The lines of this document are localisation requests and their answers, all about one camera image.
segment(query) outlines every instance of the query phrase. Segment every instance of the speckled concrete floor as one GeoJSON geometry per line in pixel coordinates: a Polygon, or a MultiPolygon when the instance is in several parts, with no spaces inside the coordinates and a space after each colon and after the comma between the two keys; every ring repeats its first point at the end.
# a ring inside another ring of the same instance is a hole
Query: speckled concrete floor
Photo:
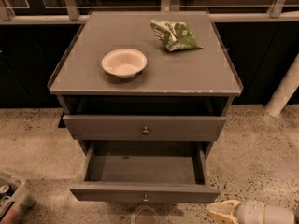
{"type": "MultiPolygon", "coordinates": [[[[61,109],[0,109],[0,168],[27,179],[36,199],[21,223],[134,223],[149,208],[160,223],[214,223],[203,204],[79,202],[68,190],[80,177],[84,154],[61,109]]],[[[254,199],[294,210],[299,201],[299,105],[277,118],[262,105],[233,105],[206,162],[216,201],[254,199]]]]}

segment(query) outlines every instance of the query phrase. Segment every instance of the crumpled green bag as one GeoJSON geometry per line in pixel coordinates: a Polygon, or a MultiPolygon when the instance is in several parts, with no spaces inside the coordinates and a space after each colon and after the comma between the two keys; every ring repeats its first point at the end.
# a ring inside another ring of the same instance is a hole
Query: crumpled green bag
{"type": "Polygon", "coordinates": [[[150,27],[168,51],[202,48],[185,22],[151,20],[150,27]]]}

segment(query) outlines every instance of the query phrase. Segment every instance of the white pole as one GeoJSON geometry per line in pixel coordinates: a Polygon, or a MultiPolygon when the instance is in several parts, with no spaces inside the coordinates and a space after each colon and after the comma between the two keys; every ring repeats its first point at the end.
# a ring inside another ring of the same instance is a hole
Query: white pole
{"type": "Polygon", "coordinates": [[[277,116],[288,103],[299,86],[299,54],[293,61],[286,76],[281,80],[278,89],[273,94],[271,100],[266,105],[265,110],[271,116],[277,116]]]}

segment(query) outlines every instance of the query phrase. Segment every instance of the gray tabletop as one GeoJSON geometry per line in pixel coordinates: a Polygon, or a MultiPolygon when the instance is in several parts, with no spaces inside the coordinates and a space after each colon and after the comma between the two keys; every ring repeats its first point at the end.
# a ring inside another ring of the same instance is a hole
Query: gray tabletop
{"type": "Polygon", "coordinates": [[[64,95],[238,96],[241,85],[205,12],[93,12],[50,87],[64,95]],[[168,52],[150,21],[184,21],[203,49],[168,52]],[[137,49],[148,63],[133,78],[107,74],[101,62],[115,49],[137,49]]]}

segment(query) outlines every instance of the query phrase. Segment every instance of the green bag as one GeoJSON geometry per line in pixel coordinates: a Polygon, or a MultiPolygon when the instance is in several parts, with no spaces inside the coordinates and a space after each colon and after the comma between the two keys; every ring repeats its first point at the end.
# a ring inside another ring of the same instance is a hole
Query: green bag
{"type": "Polygon", "coordinates": [[[192,30],[184,22],[151,20],[150,27],[168,51],[202,48],[198,45],[192,30]]]}

